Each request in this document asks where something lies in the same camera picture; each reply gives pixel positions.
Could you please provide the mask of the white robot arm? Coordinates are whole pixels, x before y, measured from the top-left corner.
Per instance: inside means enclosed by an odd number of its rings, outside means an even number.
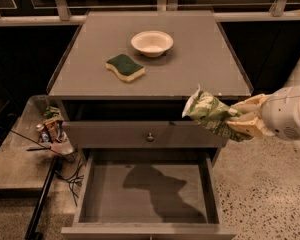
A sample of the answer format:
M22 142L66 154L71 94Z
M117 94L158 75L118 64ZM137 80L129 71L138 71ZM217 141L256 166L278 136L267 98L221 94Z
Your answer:
M237 132L258 138L300 140L300 85L284 87L270 95L253 96L232 108L243 113L226 121Z

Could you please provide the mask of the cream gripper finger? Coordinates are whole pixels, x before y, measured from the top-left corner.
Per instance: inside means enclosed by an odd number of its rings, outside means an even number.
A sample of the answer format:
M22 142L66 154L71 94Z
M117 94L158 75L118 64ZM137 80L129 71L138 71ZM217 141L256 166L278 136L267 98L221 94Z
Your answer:
M233 109L236 109L240 112L253 112L260 111L262 104L269 98L266 94L259 94L252 96L244 101L238 102L232 105Z
M266 127L257 113L247 113L240 117L231 117L227 125L240 133L261 138L266 133Z

